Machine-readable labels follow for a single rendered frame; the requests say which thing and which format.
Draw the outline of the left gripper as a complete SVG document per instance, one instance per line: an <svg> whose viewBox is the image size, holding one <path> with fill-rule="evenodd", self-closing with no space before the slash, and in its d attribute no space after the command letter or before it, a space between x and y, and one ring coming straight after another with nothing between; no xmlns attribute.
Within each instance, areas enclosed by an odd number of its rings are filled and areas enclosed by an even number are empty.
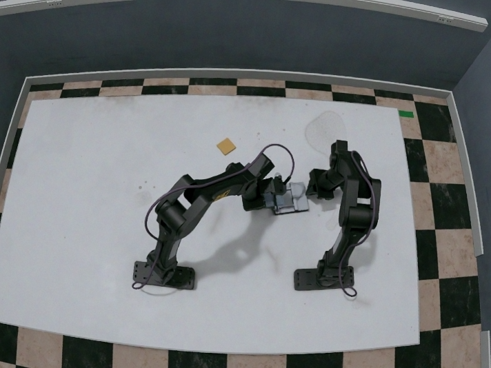
<svg viewBox="0 0 491 368"><path fill-rule="evenodd" d="M263 202L265 193L277 193L283 194L283 180L273 179L273 177L263 179L262 181L256 181L257 188L255 192L249 196L241 195L243 202L243 209L245 211L259 210L266 207L265 201Z"/></svg>

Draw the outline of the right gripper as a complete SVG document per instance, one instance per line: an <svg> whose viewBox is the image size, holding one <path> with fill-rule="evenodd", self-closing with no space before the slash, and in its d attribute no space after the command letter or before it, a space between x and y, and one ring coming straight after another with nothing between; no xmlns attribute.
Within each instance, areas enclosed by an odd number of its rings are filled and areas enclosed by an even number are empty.
<svg viewBox="0 0 491 368"><path fill-rule="evenodd" d="M328 170L314 168L309 172L309 176L310 180L305 195L311 196L317 194L317 199L324 198L326 201L332 200L334 198L333 191L345 185L345 180L338 185L332 183L328 179Z"/></svg>

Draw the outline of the tan flat rectangular plate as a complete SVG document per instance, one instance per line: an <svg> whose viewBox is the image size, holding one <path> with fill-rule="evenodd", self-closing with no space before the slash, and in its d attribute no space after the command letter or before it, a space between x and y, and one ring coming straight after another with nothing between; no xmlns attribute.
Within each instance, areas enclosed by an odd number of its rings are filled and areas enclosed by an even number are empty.
<svg viewBox="0 0 491 368"><path fill-rule="evenodd" d="M224 139L222 142L217 144L217 147L221 150L224 155L229 154L235 148L237 148L229 138Z"/></svg>

